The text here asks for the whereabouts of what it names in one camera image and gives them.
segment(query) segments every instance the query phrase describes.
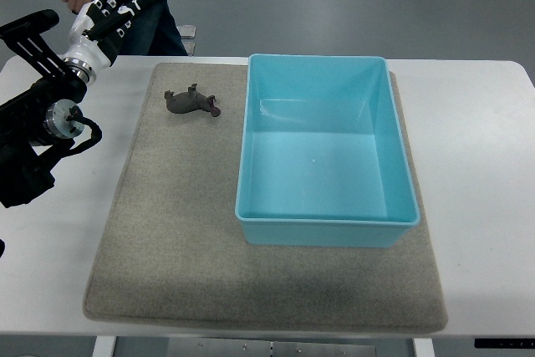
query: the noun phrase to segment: blue plastic bin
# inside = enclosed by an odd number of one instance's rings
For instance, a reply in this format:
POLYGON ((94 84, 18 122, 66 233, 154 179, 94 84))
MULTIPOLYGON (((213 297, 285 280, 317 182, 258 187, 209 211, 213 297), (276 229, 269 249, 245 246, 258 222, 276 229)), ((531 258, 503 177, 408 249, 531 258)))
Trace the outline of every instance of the blue plastic bin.
POLYGON ((389 247, 417 225, 386 60, 249 59, 236 216, 253 244, 389 247))

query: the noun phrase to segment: gray floor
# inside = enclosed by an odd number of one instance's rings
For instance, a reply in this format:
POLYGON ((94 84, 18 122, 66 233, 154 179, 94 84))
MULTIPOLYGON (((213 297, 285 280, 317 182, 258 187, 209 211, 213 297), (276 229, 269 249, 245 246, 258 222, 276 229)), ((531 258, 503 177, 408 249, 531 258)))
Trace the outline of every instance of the gray floor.
MULTIPOLYGON (((170 0, 170 6, 177 24, 197 27, 196 56, 275 53, 513 60, 535 82, 535 0, 170 0)), ((59 0, 0 0, 0 25, 45 8, 59 13, 59 25, 44 37, 62 53, 74 16, 59 0)), ((0 68, 12 56, 0 43, 0 68)), ((90 355, 93 342, 91 337, 0 336, 0 355, 90 355), (69 347, 78 352, 65 354, 69 347)), ((387 344, 381 352, 384 357, 411 355, 407 341, 398 354, 390 354, 392 343, 387 344)), ((165 355, 166 340, 121 338, 117 345, 117 356, 137 355, 133 350, 156 356, 165 355)), ((436 355, 527 355, 472 346, 472 339, 439 340, 436 355)))

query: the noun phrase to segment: jeans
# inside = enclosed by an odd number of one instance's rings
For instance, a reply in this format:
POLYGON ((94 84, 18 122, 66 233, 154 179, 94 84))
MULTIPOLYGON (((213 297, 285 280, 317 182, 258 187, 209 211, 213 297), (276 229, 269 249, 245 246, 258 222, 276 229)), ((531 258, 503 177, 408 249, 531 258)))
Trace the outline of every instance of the jeans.
POLYGON ((143 10, 132 21, 119 54, 187 56, 166 0, 143 10))

